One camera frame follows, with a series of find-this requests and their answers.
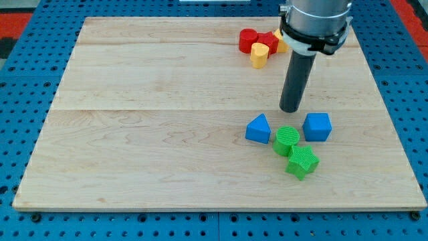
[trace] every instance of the blue pegboard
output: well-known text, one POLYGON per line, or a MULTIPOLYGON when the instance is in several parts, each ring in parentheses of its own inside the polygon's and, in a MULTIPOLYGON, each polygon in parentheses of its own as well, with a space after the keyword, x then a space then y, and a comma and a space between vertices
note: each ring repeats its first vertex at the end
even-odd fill
MULTIPOLYGON (((276 16, 281 2, 187 5, 178 0, 42 0, 0 71, 0 240, 426 240, 426 210, 39 216, 11 207, 85 17, 276 16)), ((352 15, 393 127, 427 197, 427 63, 388 1, 355 0, 352 15)))

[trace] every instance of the red cylinder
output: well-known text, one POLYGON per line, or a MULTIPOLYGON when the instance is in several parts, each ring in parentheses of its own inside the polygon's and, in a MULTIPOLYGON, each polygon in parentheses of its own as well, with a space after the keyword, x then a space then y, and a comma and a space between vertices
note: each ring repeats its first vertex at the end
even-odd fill
POLYGON ((243 29, 239 33, 239 50, 241 52, 250 54, 251 45, 257 41, 257 32, 254 29, 243 29))

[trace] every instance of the black rod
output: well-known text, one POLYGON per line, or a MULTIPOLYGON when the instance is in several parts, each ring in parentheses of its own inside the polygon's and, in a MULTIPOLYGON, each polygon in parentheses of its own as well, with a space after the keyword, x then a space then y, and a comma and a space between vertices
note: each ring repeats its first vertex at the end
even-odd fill
POLYGON ((303 56, 295 51, 292 52, 280 100, 280 108, 283 111, 292 113, 299 109, 314 60, 315 55, 303 56))

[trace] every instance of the wooden plank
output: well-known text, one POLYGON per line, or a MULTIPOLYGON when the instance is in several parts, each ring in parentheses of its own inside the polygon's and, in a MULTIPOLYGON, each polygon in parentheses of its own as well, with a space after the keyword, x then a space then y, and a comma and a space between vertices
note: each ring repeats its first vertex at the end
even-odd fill
POLYGON ((353 32, 319 54, 297 113, 279 110, 290 53, 261 70, 237 50, 244 27, 277 17, 90 17, 13 206, 40 212, 420 210, 425 198, 353 32), (325 143, 306 113, 328 111, 325 143), (321 159, 304 181, 269 145, 247 141, 264 112, 321 159))

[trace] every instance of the textured block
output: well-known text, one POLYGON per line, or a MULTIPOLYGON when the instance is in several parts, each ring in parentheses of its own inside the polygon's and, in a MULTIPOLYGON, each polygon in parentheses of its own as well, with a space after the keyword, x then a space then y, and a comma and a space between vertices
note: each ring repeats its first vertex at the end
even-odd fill
POLYGON ((272 32, 258 33, 259 38, 257 43, 265 44, 269 47, 269 55, 276 53, 279 39, 272 32))
POLYGON ((274 151, 281 156, 288 156, 293 145, 297 145, 300 140, 299 132, 294 127, 280 127, 275 135, 273 144, 274 151))
POLYGON ((239 50, 245 54, 251 52, 251 46, 257 41, 258 34, 254 29, 243 29, 239 33, 239 50))
POLYGON ((253 68, 263 68, 268 62, 268 56, 269 47, 260 43, 252 45, 249 59, 253 62, 253 68))
POLYGON ((313 154, 311 146, 292 146, 286 172, 294 174, 301 181, 306 174, 315 171, 319 162, 320 160, 313 154))
POLYGON ((278 38, 278 48, 276 49, 277 53, 285 53, 288 51, 288 44, 284 42, 280 29, 277 29, 274 33, 275 37, 278 38))
POLYGON ((247 125, 245 138, 251 141, 268 144, 270 138, 270 127, 265 114, 260 114, 247 125))
POLYGON ((327 113, 309 113, 303 124, 306 141, 326 141, 332 125, 327 113))

